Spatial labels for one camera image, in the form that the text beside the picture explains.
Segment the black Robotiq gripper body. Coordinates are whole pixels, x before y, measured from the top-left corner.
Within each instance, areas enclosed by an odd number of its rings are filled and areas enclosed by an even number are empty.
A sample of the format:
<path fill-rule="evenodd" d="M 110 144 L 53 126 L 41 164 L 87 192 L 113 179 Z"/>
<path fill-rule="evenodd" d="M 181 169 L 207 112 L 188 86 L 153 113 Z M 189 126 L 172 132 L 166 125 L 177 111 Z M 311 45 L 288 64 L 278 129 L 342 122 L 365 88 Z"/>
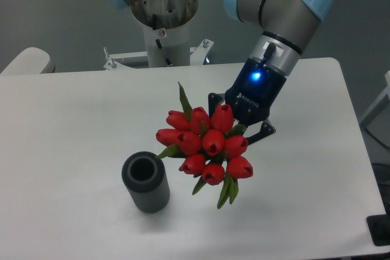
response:
<path fill-rule="evenodd" d="M 269 117 L 271 106 L 285 82 L 285 76 L 249 58 L 232 87 L 225 92 L 225 103 L 240 124 L 256 124 Z"/>

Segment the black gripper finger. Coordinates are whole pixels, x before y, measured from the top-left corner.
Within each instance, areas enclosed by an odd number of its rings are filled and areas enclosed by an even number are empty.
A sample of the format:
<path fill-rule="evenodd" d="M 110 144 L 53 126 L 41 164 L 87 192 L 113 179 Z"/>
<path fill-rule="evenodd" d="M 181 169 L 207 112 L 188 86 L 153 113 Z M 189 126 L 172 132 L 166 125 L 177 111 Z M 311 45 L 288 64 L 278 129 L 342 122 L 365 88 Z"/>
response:
<path fill-rule="evenodd" d="M 272 125 L 269 119 L 264 120 L 261 123 L 260 129 L 257 133 L 246 137 L 248 145 L 252 145 L 270 135 L 276 133 L 276 128 Z"/>
<path fill-rule="evenodd" d="M 210 119 L 213 117 L 218 105 L 222 105 L 225 101 L 225 94 L 210 93 L 208 95 L 208 115 Z"/>

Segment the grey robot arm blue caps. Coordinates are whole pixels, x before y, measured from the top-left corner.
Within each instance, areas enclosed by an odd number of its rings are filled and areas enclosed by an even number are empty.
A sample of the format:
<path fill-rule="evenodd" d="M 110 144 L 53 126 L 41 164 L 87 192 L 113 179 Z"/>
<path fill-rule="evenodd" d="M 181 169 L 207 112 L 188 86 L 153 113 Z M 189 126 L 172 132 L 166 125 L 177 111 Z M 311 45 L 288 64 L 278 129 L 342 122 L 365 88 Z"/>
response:
<path fill-rule="evenodd" d="M 109 0 L 130 8 L 144 27 L 150 67 L 186 66 L 193 62 L 186 25 L 197 12 L 198 0 Z M 223 0 L 229 17 L 262 28 L 262 34 L 233 85 L 208 96 L 210 114 L 226 103 L 246 127 L 261 124 L 249 137 L 253 144 L 275 132 L 270 109 L 333 0 Z"/>

